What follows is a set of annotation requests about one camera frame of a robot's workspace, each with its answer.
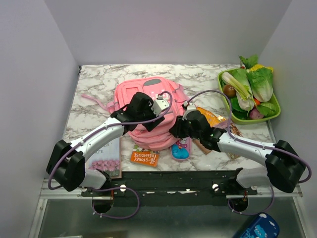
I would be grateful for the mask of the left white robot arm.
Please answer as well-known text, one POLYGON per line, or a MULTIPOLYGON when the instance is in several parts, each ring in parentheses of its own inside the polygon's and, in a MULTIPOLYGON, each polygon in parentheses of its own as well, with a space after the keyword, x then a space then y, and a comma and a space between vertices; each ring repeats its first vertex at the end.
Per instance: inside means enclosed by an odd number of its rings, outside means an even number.
POLYGON ((159 93, 155 100, 145 93, 137 92, 130 103, 111 113, 100 126, 71 142, 60 140, 54 146, 47 173, 48 188, 54 190, 52 180, 58 182, 58 188, 73 191, 78 187, 93 189, 99 196, 109 192, 109 176, 98 169, 86 167, 88 159, 107 143, 120 138, 137 125, 143 125, 147 131, 153 130, 164 120, 170 110, 169 102, 159 93))

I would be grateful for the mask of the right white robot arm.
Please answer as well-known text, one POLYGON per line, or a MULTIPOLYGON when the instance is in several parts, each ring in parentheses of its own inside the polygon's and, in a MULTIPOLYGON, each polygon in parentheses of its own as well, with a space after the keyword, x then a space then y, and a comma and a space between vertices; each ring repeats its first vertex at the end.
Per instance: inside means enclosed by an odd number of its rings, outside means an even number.
POLYGON ((307 167, 288 142, 263 143, 235 136, 226 129, 210 126, 198 110, 185 117, 178 116, 169 131, 179 139, 197 139, 209 150, 233 153, 261 164, 260 168, 241 169, 228 181, 228 189, 233 194, 261 185, 273 185, 283 192, 292 193, 307 167))

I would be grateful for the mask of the pink student backpack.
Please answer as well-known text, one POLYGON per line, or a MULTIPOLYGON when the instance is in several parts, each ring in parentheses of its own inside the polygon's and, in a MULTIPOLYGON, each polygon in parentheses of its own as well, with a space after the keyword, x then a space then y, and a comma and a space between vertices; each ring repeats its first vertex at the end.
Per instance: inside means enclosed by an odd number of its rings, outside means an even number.
POLYGON ((125 81, 116 87, 114 101, 107 106, 110 117, 80 141, 95 151, 128 134, 141 148, 166 149, 177 141, 170 129, 183 116, 187 100, 180 84, 163 77, 125 81))

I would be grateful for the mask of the brown leather wallet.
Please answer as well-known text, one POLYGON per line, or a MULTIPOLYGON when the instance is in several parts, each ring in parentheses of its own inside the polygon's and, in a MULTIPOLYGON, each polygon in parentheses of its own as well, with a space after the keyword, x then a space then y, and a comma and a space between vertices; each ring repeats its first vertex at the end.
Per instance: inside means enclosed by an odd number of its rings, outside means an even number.
POLYGON ((210 149, 207 149, 202 145, 202 143, 198 139, 193 139, 193 142, 198 146, 198 148, 205 154, 207 155, 208 153, 211 152, 210 149))

